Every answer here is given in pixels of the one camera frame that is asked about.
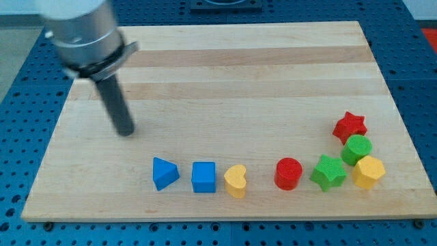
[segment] wooden board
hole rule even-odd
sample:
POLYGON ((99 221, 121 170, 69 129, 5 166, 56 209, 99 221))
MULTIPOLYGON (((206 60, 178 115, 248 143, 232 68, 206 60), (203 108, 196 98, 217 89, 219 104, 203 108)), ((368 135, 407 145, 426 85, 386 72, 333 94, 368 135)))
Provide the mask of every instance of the wooden board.
MULTIPOLYGON (((124 27, 141 50, 119 71, 136 122, 118 137, 92 84, 68 95, 22 217, 27 221, 214 221, 427 218, 437 199, 357 22, 124 27), (373 190, 350 176, 323 193, 309 177, 345 110, 366 115, 387 175, 373 190), (152 159, 178 164, 160 192, 152 159), (285 156, 304 167, 279 190, 285 156), (193 193, 193 161, 215 161, 217 192, 193 193), (232 198, 223 174, 247 168, 232 198)), ((344 165, 347 173, 352 168, 344 165)))

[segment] heart shape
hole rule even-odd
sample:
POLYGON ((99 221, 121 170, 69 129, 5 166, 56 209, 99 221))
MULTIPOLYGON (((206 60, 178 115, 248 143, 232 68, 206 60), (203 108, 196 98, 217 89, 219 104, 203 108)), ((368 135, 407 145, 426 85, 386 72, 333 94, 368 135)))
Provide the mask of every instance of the heart shape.
POLYGON ((225 189, 235 198, 243 198, 246 195, 246 167, 234 165, 225 172, 225 189))

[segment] star shape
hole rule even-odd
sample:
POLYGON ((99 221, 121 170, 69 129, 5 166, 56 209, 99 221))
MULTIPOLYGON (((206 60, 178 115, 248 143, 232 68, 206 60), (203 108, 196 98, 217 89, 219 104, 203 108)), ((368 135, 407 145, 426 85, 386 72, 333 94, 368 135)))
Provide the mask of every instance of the star shape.
POLYGON ((333 135, 340 138, 343 145, 352 135, 365 135, 367 128, 364 125, 364 119, 364 116, 354 115, 346 111, 344 118, 335 125, 333 135))
POLYGON ((310 180, 318 183, 323 192, 327 192, 331 187, 340 187, 347 176, 342 163, 340 158, 322 154, 310 180))

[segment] blue cube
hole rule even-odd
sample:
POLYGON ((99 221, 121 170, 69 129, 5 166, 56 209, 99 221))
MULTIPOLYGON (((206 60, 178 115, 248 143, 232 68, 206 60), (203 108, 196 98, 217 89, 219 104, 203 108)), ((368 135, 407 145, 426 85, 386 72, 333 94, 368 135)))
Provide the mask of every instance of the blue cube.
POLYGON ((191 183, 195 193, 216 192, 216 163, 194 162, 191 183))

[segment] toy shape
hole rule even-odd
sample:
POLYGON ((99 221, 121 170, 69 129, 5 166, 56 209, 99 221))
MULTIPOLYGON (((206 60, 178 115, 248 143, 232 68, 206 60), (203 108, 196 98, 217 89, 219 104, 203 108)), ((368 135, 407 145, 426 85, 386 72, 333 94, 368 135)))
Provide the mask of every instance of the toy shape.
POLYGON ((274 183, 281 189, 291 191, 298 186, 302 176, 302 165, 293 158, 281 159, 274 174, 274 183))
POLYGON ((367 128, 364 125, 364 119, 364 116, 354 115, 346 111, 344 118, 335 125, 333 135, 340 138, 343 145, 352 135, 365 135, 367 128))
POLYGON ((356 162, 370 154, 371 142, 362 135, 352 135, 346 141, 341 151, 341 158, 349 165, 355 166, 356 162))
POLYGON ((318 183, 323 192, 327 192, 331 187, 340 187, 347 176, 342 164, 340 158, 322 154, 310 180, 318 183))
POLYGON ((179 178, 178 166, 158 157, 153 158, 153 182, 158 191, 179 178))
POLYGON ((246 195, 246 167, 234 165, 225 172, 225 189, 235 198, 243 198, 246 195))
POLYGON ((352 171, 352 179, 356 186, 371 189, 385 173, 381 160, 365 156, 356 163, 352 171))
POLYGON ((216 192, 216 163, 194 162, 191 171, 191 184, 195 193, 216 192))

